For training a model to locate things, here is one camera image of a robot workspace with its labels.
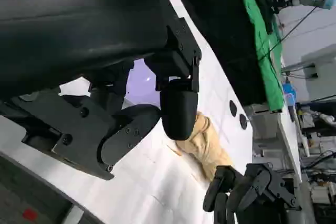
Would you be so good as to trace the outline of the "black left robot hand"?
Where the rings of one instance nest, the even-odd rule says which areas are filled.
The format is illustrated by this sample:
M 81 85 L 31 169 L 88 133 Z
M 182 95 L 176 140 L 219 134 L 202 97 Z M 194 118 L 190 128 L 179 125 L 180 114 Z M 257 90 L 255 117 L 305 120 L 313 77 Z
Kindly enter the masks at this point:
M 170 0 L 1 0 L 1 116 L 104 180 L 161 121 L 184 141 L 202 54 Z

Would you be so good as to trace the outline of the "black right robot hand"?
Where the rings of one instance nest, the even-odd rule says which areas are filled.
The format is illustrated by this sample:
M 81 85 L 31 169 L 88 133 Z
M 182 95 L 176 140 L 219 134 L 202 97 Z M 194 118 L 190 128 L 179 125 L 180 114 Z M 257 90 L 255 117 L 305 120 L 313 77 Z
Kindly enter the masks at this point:
M 293 187 L 267 164 L 247 164 L 244 174 L 217 166 L 203 201 L 214 223 L 289 223 L 302 210 Z

